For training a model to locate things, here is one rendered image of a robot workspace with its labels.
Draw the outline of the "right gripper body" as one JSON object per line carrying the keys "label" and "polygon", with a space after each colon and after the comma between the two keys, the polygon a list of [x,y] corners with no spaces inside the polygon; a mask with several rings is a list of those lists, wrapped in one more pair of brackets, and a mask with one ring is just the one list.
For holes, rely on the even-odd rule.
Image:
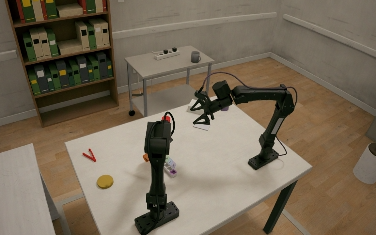
{"label": "right gripper body", "polygon": [[206,96],[206,98],[204,100],[202,100],[202,102],[204,104],[203,109],[204,109],[205,117],[207,118],[208,122],[210,122],[210,119],[207,115],[211,115],[211,119],[213,120],[213,119],[215,119],[213,113],[220,111],[222,108],[221,108],[221,106],[219,106],[220,103],[218,101],[218,98],[211,101],[210,98],[208,97],[206,91],[205,92],[201,91],[200,95]]}

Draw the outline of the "yellow round disc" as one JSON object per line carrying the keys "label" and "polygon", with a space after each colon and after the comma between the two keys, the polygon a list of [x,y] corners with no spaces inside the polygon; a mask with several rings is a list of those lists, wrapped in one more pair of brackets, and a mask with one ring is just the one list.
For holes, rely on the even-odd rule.
{"label": "yellow round disc", "polygon": [[113,185],[113,177],[110,175],[102,175],[98,178],[97,184],[102,189],[110,188]]}

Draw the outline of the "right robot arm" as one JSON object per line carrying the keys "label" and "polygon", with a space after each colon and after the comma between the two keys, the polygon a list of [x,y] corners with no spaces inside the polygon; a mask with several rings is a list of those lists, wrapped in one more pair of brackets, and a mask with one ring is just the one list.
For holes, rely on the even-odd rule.
{"label": "right robot arm", "polygon": [[232,105],[233,100],[236,105],[255,100],[276,100],[273,117],[267,129],[260,135],[258,140],[261,151],[259,155],[249,159],[249,163],[258,168],[278,157],[279,153],[272,148],[275,144],[274,140],[277,132],[284,119],[294,111],[291,93],[287,89],[250,89],[246,86],[236,86],[231,90],[226,80],[216,82],[212,86],[212,89],[222,109]]}

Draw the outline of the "white box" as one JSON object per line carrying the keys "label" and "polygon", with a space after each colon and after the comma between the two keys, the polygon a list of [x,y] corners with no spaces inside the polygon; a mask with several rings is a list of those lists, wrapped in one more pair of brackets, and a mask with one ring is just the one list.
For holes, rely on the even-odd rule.
{"label": "white box", "polygon": [[[200,115],[204,114],[204,109],[200,109],[200,110],[196,110],[196,111],[190,111],[190,108],[192,108],[192,106],[196,103],[196,101],[197,100],[193,100],[193,99],[191,100],[191,102],[190,102],[190,104],[188,106],[188,112],[195,113],[195,114],[200,114]],[[197,108],[199,106],[201,106],[200,103],[198,103],[194,108]]]}

